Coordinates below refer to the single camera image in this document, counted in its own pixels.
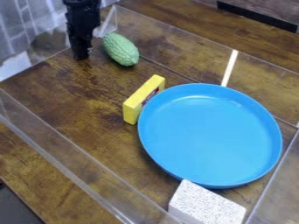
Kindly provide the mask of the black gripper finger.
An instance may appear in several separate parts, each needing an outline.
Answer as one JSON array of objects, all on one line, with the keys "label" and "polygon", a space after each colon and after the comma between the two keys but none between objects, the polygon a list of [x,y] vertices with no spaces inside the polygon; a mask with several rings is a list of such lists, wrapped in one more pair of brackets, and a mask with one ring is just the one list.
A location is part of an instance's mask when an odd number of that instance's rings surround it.
[{"label": "black gripper finger", "polygon": [[85,60],[94,52],[91,41],[82,38],[74,30],[69,30],[70,45],[75,60]]}]

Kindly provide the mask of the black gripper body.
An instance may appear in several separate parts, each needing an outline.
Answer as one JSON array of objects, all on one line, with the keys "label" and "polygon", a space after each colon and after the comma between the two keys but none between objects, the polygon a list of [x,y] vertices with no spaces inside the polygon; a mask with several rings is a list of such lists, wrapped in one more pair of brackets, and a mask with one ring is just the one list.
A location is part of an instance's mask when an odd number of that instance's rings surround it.
[{"label": "black gripper body", "polygon": [[62,0],[67,6],[69,27],[78,34],[91,34],[101,25],[102,0]]}]

